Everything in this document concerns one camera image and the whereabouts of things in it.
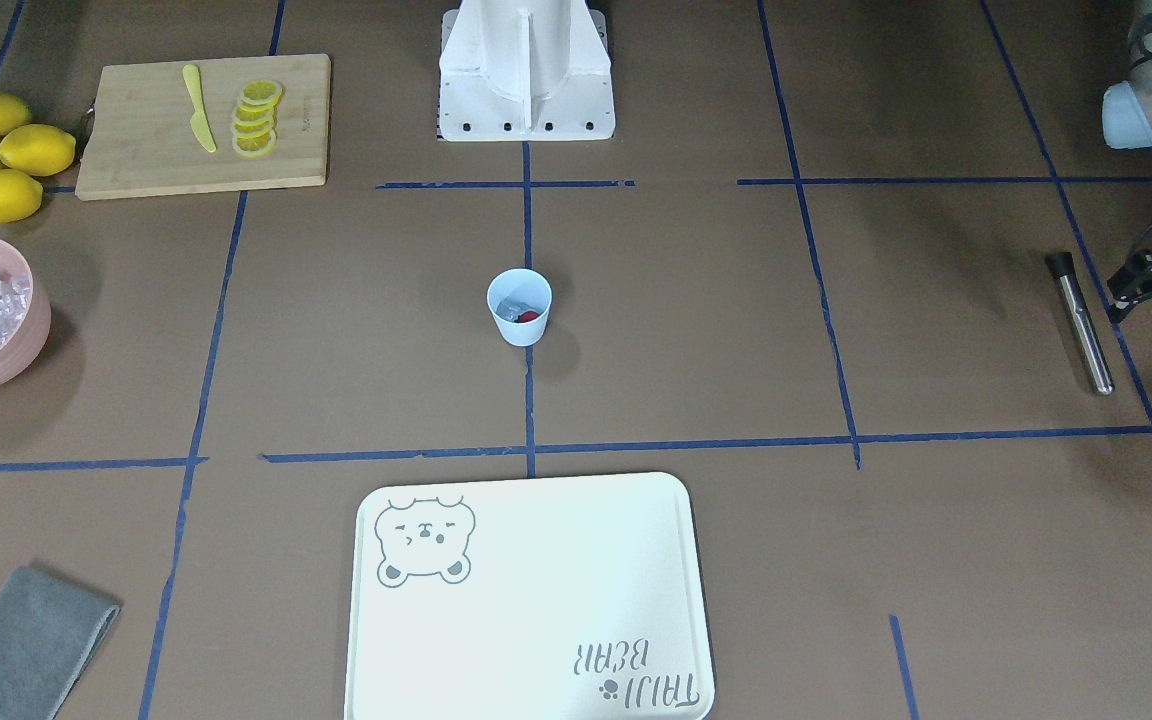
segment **paper cup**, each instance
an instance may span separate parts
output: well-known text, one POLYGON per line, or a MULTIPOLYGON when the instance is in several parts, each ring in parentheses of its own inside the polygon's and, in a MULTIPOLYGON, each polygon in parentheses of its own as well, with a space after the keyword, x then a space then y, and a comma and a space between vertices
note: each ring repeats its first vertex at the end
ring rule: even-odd
POLYGON ((554 291, 550 289, 550 281, 535 270, 507 270, 488 285, 488 311, 497 323, 500 338, 517 347, 535 344, 545 334, 553 300, 554 291), (505 301, 529 306, 540 316, 529 323, 509 323, 499 313, 500 304, 505 301))

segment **gray cloth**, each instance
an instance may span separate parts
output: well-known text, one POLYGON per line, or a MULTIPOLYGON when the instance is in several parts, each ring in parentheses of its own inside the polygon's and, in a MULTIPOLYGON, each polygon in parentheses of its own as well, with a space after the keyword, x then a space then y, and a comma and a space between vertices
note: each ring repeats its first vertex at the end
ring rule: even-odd
POLYGON ((51 720, 119 606, 32 568, 0 589, 0 720, 51 720))

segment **cutting board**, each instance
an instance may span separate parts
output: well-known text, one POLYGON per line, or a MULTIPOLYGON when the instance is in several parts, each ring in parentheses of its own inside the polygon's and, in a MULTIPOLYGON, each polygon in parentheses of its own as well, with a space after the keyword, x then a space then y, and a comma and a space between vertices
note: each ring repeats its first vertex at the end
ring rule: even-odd
POLYGON ((328 176, 332 60, 274 55, 109 65, 96 91, 96 120, 74 195, 82 200, 323 184, 328 176), (189 129, 194 106, 180 70, 198 65, 215 152, 189 129), (262 158, 230 147, 229 123, 248 82, 283 83, 278 146, 262 158))

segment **bear illustration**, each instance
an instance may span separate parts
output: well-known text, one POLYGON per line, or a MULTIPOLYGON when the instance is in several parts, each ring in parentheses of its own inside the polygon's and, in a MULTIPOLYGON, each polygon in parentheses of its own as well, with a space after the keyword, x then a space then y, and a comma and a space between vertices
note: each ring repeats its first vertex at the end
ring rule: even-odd
POLYGON ((440 575, 456 584, 470 574, 467 555, 475 518, 470 506, 456 502, 415 500, 376 516, 376 537, 380 538, 380 566, 376 577, 386 588, 397 588, 412 575, 440 575))

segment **yellow knife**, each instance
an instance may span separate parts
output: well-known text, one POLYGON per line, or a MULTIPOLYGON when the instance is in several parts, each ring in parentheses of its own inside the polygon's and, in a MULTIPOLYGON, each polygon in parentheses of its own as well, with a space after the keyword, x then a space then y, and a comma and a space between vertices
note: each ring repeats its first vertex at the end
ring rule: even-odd
POLYGON ((182 74, 184 74, 184 86, 189 91, 189 101, 194 103, 194 114, 189 118, 189 129, 192 129, 202 149, 215 152, 217 142, 211 138, 207 113, 202 108, 202 77, 198 76, 198 65, 187 65, 182 74))

